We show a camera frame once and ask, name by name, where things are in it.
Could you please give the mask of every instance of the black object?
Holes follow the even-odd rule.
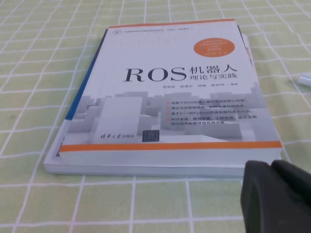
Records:
[[[311,233],[311,175],[282,160],[248,161],[241,205],[246,233]]]

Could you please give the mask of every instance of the light green square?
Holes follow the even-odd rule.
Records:
[[[26,189],[26,187],[0,187],[0,223],[15,223]]]
[[[286,60],[284,64],[290,74],[300,74],[303,72],[310,72],[310,60]]]
[[[13,25],[12,24],[9,24],[9,25],[4,24],[4,25],[0,26],[0,32],[2,32],[2,33],[15,32],[18,30],[19,27],[20,27],[19,24],[13,24]]]
[[[295,23],[292,26],[296,33],[309,33],[311,28],[311,22],[306,23]]]
[[[205,0],[194,0],[194,6],[196,9],[202,10],[219,10],[216,3],[207,3]]]
[[[93,20],[94,20],[93,18],[75,19],[75,20],[71,21],[70,26],[71,27],[91,26],[93,23]]]
[[[251,17],[241,17],[241,18],[236,18],[235,20],[240,27],[242,25],[251,25],[251,24],[255,25],[255,22],[253,21]]]
[[[68,21],[72,18],[73,12],[67,12],[66,14],[64,14],[63,12],[55,12],[52,17],[51,20],[65,20],[67,19]]]
[[[258,47],[269,46],[263,35],[249,35],[247,38],[249,40],[249,44],[251,48],[255,46],[258,46]]]
[[[199,20],[208,20],[221,18],[222,13],[220,11],[199,11],[197,12],[197,16]]]
[[[6,19],[5,24],[23,23],[26,18],[27,16],[9,17],[8,19]]]
[[[273,117],[294,113],[311,112],[311,109],[299,94],[267,96],[265,99],[269,107],[270,114]]]
[[[269,0],[269,2],[272,4],[272,5],[295,5],[295,2],[293,0]]]
[[[75,226],[72,233],[128,233],[129,226],[122,225],[86,225]]]
[[[3,84],[6,82],[6,77],[0,77],[0,88],[2,88]]]
[[[32,90],[39,80],[39,75],[11,77],[3,91]]]
[[[1,159],[0,184],[28,183],[37,160],[38,154]]]
[[[12,232],[12,228],[9,228],[9,227],[0,228],[0,233],[11,233],[11,232]]]
[[[46,62],[21,63],[14,70],[13,74],[41,73],[45,65],[46,65]]]
[[[256,16],[257,23],[282,23],[282,20],[278,16]]]
[[[168,5],[168,2],[166,0],[150,0],[147,1],[148,6],[164,6]]]
[[[42,151],[49,133],[50,129],[14,132],[3,151],[3,155]]]
[[[296,166],[311,173],[311,143],[297,142],[285,146],[285,149]]]
[[[25,23],[22,27],[21,30],[40,30],[42,26],[44,25],[43,22],[33,22],[33,23]]]
[[[260,33],[260,30],[255,25],[251,25],[251,26],[243,26],[243,25],[241,25],[240,29],[246,35],[253,34],[253,33]]]
[[[193,217],[241,216],[241,183],[234,181],[190,182]]]
[[[237,221],[206,221],[206,222],[195,222],[194,231],[195,233],[244,233],[245,227],[244,222],[241,220]]]
[[[20,111],[0,111],[0,130],[10,130],[13,128],[14,123]]]
[[[86,183],[131,181],[132,176],[86,176]]]
[[[122,16],[121,17],[121,21],[120,24],[125,25],[125,24],[139,24],[139,23],[143,23],[144,21],[144,17],[143,16]]]
[[[244,9],[223,10],[223,13],[226,18],[249,16],[247,10]]]
[[[49,21],[45,25],[44,29],[54,29],[54,28],[64,28],[65,29],[67,25],[68,25],[68,21],[65,21],[65,20],[64,21],[60,21],[60,20],[59,21]]]
[[[286,24],[262,24],[260,29],[266,33],[281,33],[282,35],[292,33]]]
[[[255,62],[257,75],[268,76],[268,75],[286,75],[286,72],[279,61],[272,62]]]
[[[185,182],[136,184],[134,219],[188,217]]]
[[[166,15],[168,13],[169,13],[168,6],[163,6],[163,7],[147,7],[147,9],[146,9],[147,17],[151,16],[149,14],[163,14],[163,15]]]
[[[54,49],[56,48],[60,39],[42,39],[36,40],[32,46],[32,49]]]
[[[220,2],[219,6],[222,9],[244,8],[243,3],[241,2]]]
[[[123,8],[127,9],[127,8],[144,8],[145,7],[145,2],[141,1],[141,2],[137,2],[137,1],[125,1]]]
[[[50,142],[52,143],[55,139],[55,134],[52,135]],[[37,169],[35,175],[34,183],[80,183],[82,176],[80,175],[58,175],[47,173],[46,169],[43,166],[43,161],[40,162],[40,165]]]
[[[67,88],[70,86],[73,73],[45,74],[37,89]]]
[[[78,38],[64,38],[60,44],[60,48],[70,48],[84,46],[87,36],[81,36]]]
[[[39,30],[18,32],[13,37],[13,40],[33,40],[36,38],[38,33]]]
[[[254,61],[263,61],[277,58],[277,56],[270,48],[253,48],[252,54]]]
[[[15,67],[16,64],[8,65],[8,64],[0,64],[0,75],[8,75],[11,70]]]
[[[10,41],[4,51],[20,51],[27,50],[32,41]]]
[[[248,10],[253,16],[275,15],[274,10],[270,7],[249,8]]]
[[[39,39],[61,38],[63,36],[64,31],[65,28],[44,30],[41,32]]]
[[[265,95],[280,93],[280,92],[297,92],[293,82],[289,77],[271,76],[269,78],[259,79],[260,87]]]
[[[182,5],[171,5],[171,13],[181,13],[189,11],[193,11],[193,5],[190,1]]]
[[[122,16],[139,16],[144,14],[144,8],[123,9]]]
[[[49,14],[31,14],[30,17],[28,18],[29,22],[34,22],[34,21],[46,21],[49,19]]]
[[[3,147],[8,136],[9,136],[9,133],[0,133],[0,148]]]
[[[67,91],[37,91],[29,101],[27,107],[61,105]]]
[[[30,93],[6,93],[0,94],[0,109],[1,108],[22,108]]]
[[[59,108],[25,110],[17,124],[17,129],[52,126],[58,111]]]
[[[25,52],[0,53],[0,63],[18,62]]]
[[[306,44],[311,44],[311,34],[301,34],[300,36]]]
[[[144,223],[134,224],[133,233],[189,233],[189,223]]]
[[[303,46],[278,47],[275,51],[281,58],[310,58],[309,52]]]
[[[306,16],[304,13],[300,15],[284,15],[283,18],[288,23],[298,23],[298,22],[309,22],[310,18]]]
[[[13,36],[14,32],[8,32],[8,33],[1,33],[0,34],[0,41],[8,41],[11,40],[11,37]]]
[[[172,13],[172,22],[193,21],[195,20],[194,12],[189,13]]]
[[[78,62],[78,58],[66,61],[51,61],[45,71],[46,72],[56,72],[56,71],[69,71],[74,70],[76,64]]]
[[[80,36],[80,35],[88,35],[90,31],[90,27],[86,26],[83,28],[69,28],[66,31],[65,36]]]
[[[68,48],[68,49],[61,49],[57,50],[54,54],[53,59],[70,59],[70,58],[76,58],[81,55],[83,51],[83,48]]]
[[[48,61],[53,54],[53,50],[44,51],[29,51],[24,57],[23,61]]]
[[[76,221],[129,220],[131,193],[130,184],[84,186]]]
[[[77,95],[77,91],[78,90],[71,90],[71,91],[69,91],[68,96],[67,96],[67,98],[65,100],[65,103],[64,103],[65,105],[69,105],[69,104],[71,105],[72,104],[74,98]]]
[[[276,129],[283,142],[310,140],[310,116],[287,116],[274,119]]]
[[[280,14],[292,14],[292,13],[303,13],[303,11],[297,7],[297,6],[276,6],[275,9],[280,13]]]
[[[168,14],[156,14],[156,15],[146,16],[146,23],[165,23],[167,21],[169,21]]]
[[[18,227],[16,233],[67,233],[69,226]]]
[[[303,9],[304,9],[306,12],[311,12],[311,5],[304,5],[304,6],[303,6]]]
[[[296,34],[293,33],[270,33],[267,34],[268,41],[270,42],[271,46],[274,45],[300,45],[299,38]]]
[[[79,187],[32,187],[22,223],[71,221]]]

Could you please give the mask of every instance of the book title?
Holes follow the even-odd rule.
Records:
[[[191,67],[187,74],[184,67],[175,67],[171,69],[171,75],[166,69],[155,68],[148,72],[147,77],[153,82],[160,82],[166,80],[168,77],[171,81],[183,81],[190,76],[191,80],[215,80],[215,79],[231,79],[237,78],[237,69],[227,65],[226,68],[221,69],[219,66]],[[127,69],[126,79],[123,82],[144,82],[144,71],[139,68]]]

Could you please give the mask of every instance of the publisher logo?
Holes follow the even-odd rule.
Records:
[[[113,34],[121,34],[122,31],[113,31],[112,33],[113,33]]]
[[[193,47],[194,51],[204,57],[222,57],[232,53],[234,43],[222,38],[209,38],[201,40]]]

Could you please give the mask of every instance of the white grid line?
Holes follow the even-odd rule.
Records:
[[[197,13],[196,13],[196,9],[195,9],[195,5],[194,5],[193,0],[191,0],[191,3],[192,3],[193,10],[194,10],[195,20],[198,20],[198,15],[197,15]]]
[[[191,203],[189,179],[185,179],[185,184],[186,184],[186,195],[187,195],[187,205],[188,205],[188,217],[189,217],[190,233],[194,233],[194,224],[193,224],[193,216],[192,216],[192,203]]]
[[[219,217],[194,217],[192,221],[241,221],[243,216],[219,216]],[[169,219],[146,219],[146,220],[134,220],[134,224],[146,224],[146,223],[179,223],[189,222],[189,218],[169,218]],[[130,224],[131,221],[101,221],[101,222],[74,222],[74,226],[89,226],[89,225],[124,225]],[[71,222],[65,221],[51,221],[40,223],[20,223],[19,227],[41,227],[50,225],[70,225]],[[13,227],[13,224],[0,224],[0,228]]]
[[[131,207],[130,207],[130,223],[129,223],[129,233],[133,233],[134,225],[134,210],[135,210],[135,192],[136,192],[136,176],[132,180],[132,194],[131,194]]]
[[[59,6],[61,3],[62,3],[62,0],[59,2],[59,4],[57,5],[57,7],[55,8],[55,11],[56,11],[56,9],[58,8],[58,6]],[[65,35],[65,33],[67,32],[67,29],[69,28],[69,25],[70,25],[71,21],[74,19],[74,16],[75,16],[76,12],[78,11],[78,9],[79,9],[81,3],[82,3],[82,0],[80,0],[80,2],[77,4],[77,6],[76,6],[76,11],[75,11],[75,12],[73,13],[73,15],[71,16],[71,19],[69,20],[69,22],[68,22],[68,24],[67,24],[67,27],[66,27],[66,29],[64,30],[63,35]],[[58,44],[57,44],[57,46],[56,46],[56,48],[55,48],[55,50],[54,50],[54,52],[53,52],[51,58],[53,58],[54,54],[56,53],[57,48],[59,47],[61,41],[62,41],[62,40],[60,40],[60,41],[58,42]],[[41,78],[42,78],[43,72],[41,73],[40,78],[39,78],[39,80],[37,81],[37,83],[36,83],[36,85],[35,85],[35,87],[34,87],[34,90],[36,89],[37,85],[39,84],[39,82],[40,82],[40,80],[41,80]],[[64,100],[63,100],[63,104],[64,104],[64,102],[65,102],[65,100],[66,100],[66,98],[67,98],[68,93],[69,93],[69,92],[67,92],[67,94],[66,94],[66,96],[65,96],[65,98],[64,98]],[[27,99],[27,102],[25,103],[24,108],[27,106],[29,100],[30,100],[30,98]],[[13,129],[15,129],[17,123],[19,122],[19,119],[20,119],[20,117],[22,116],[22,113],[23,113],[23,111],[24,111],[24,108],[21,110],[20,115],[18,116],[17,121],[16,121],[16,123],[15,123]],[[59,109],[59,111],[58,111],[58,114],[57,114],[56,119],[55,119],[55,121],[54,121],[53,127],[55,127],[56,122],[58,121],[58,118],[59,118],[60,113],[61,113],[61,109]],[[52,133],[53,133],[53,130],[50,131],[49,136],[48,136],[48,138],[47,138],[47,140],[46,140],[46,143],[45,143],[45,145],[44,145],[44,147],[43,147],[43,150],[42,150],[41,154],[39,155],[39,158],[38,158],[38,160],[37,160],[37,162],[36,162],[36,165],[35,165],[35,167],[34,167],[34,170],[33,170],[33,172],[32,172],[32,175],[31,175],[29,184],[28,184],[28,186],[27,186],[27,191],[26,191],[26,194],[25,194],[25,198],[24,198],[24,201],[23,201],[23,205],[22,205],[22,207],[21,207],[21,209],[20,209],[20,211],[19,211],[19,213],[18,213],[16,222],[15,222],[15,224],[14,224],[14,226],[13,226],[13,229],[12,229],[12,233],[15,233],[15,232],[16,232],[17,226],[19,225],[19,222],[20,222],[20,220],[21,220],[21,217],[22,217],[22,215],[23,215],[23,213],[24,213],[24,210],[25,210],[26,204],[27,204],[27,200],[28,200],[28,197],[29,197],[30,189],[31,189],[31,183],[32,183],[32,182],[34,181],[34,179],[35,179],[35,174],[36,174],[37,169],[38,169],[38,167],[39,167],[41,158],[42,158],[42,156],[43,156],[43,152],[45,151],[45,149],[46,149],[48,143],[50,142]]]

